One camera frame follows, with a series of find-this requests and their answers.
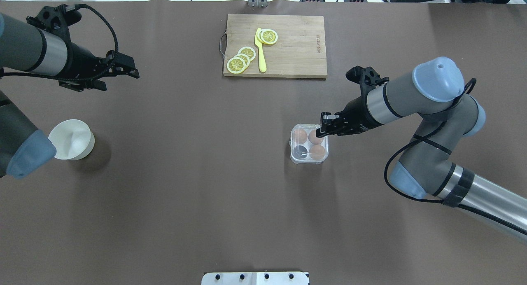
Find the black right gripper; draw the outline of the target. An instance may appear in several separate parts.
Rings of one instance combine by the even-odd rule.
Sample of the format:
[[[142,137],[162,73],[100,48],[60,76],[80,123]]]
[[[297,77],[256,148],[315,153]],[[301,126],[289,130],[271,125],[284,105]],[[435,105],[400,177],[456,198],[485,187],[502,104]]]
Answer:
[[[350,101],[341,112],[321,112],[321,126],[315,130],[317,138],[327,135],[354,135],[369,131],[377,127],[377,121],[369,113],[363,98],[358,97]]]

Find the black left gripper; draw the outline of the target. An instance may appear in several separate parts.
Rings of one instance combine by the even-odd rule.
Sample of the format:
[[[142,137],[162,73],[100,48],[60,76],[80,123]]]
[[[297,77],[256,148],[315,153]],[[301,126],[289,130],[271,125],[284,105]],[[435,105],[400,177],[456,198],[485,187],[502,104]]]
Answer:
[[[84,47],[70,43],[58,47],[58,57],[59,63],[63,64],[58,72],[58,78],[61,78],[59,86],[73,91],[107,91],[106,83],[99,79],[107,74],[108,77],[128,75],[134,79],[140,78],[134,59],[116,50],[108,51],[106,58],[99,58]]]

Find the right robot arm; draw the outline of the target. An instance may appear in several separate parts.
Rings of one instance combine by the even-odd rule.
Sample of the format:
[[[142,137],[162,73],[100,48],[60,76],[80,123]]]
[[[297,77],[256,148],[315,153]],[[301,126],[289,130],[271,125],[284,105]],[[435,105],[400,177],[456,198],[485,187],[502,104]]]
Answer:
[[[387,186],[416,202],[442,204],[480,216],[488,225],[526,241],[526,199],[450,161],[459,141],[479,132],[486,113],[455,62],[438,57],[390,80],[372,67],[356,66],[346,78],[361,95],[341,112],[323,112],[318,138],[360,134],[418,114],[411,140],[390,157]]]

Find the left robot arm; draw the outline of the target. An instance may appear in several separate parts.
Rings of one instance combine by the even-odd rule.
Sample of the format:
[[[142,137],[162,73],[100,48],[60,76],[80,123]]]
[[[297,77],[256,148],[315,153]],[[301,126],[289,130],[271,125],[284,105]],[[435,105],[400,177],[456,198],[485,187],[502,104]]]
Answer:
[[[79,9],[88,9],[108,27],[114,48],[105,57],[71,40],[69,27],[82,18]],[[128,75],[139,78],[134,59],[119,52],[115,31],[105,18],[86,4],[43,7],[35,17],[20,21],[1,14],[1,77],[32,77],[58,81],[77,92],[105,91],[105,77]],[[1,93],[0,100],[1,176],[21,179],[54,157],[56,148],[47,136]]]

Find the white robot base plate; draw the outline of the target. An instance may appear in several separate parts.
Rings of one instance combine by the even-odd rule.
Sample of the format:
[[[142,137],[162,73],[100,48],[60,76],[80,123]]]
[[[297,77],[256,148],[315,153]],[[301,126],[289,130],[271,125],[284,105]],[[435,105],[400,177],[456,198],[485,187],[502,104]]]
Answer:
[[[301,271],[209,272],[202,285],[309,285],[309,273]]]

